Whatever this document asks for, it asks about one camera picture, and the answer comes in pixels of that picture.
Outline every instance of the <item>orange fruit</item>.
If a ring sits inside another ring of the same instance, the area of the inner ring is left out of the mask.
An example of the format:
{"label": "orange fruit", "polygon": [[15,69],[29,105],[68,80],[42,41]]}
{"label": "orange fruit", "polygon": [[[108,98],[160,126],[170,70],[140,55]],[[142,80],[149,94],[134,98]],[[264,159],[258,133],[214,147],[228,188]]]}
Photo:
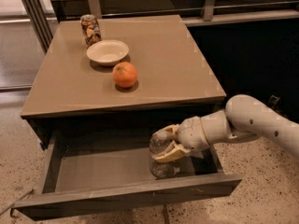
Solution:
{"label": "orange fruit", "polygon": [[112,76],[114,82],[122,88],[132,87],[137,82],[137,70],[128,62],[116,64],[113,67]]}

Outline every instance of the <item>tin can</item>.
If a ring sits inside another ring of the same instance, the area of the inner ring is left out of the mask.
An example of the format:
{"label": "tin can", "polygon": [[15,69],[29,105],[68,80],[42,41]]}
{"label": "tin can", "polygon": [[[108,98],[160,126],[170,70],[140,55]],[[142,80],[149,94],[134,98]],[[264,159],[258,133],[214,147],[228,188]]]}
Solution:
{"label": "tin can", "polygon": [[94,15],[83,15],[81,17],[81,26],[87,47],[102,40],[99,23]]}

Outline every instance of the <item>can lid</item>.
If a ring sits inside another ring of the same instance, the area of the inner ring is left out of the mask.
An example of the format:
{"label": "can lid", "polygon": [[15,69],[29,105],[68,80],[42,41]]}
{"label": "can lid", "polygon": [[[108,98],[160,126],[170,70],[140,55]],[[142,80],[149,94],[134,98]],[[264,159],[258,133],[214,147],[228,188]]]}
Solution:
{"label": "can lid", "polygon": [[82,21],[91,21],[91,20],[94,20],[94,19],[95,19],[95,16],[92,15],[92,14],[86,14],[86,15],[83,15],[81,17]]}

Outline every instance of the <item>wooden tabletop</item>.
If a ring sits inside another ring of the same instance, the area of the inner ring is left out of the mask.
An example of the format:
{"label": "wooden tabletop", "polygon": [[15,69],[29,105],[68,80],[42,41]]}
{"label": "wooden tabletop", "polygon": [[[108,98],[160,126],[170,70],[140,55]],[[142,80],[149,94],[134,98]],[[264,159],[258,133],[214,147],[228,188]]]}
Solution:
{"label": "wooden tabletop", "polygon": [[222,100],[225,92],[180,16],[100,20],[103,39],[129,47],[138,82],[120,90],[112,67],[91,62],[80,21],[59,24],[24,104],[24,119]]}

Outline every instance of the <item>silver can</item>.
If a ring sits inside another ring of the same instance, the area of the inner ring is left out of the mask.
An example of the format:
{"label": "silver can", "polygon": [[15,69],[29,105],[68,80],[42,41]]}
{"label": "silver can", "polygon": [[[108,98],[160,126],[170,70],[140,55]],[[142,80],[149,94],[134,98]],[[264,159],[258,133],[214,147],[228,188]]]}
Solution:
{"label": "silver can", "polygon": [[102,40],[99,23],[94,15],[83,15],[81,26],[87,47]]}

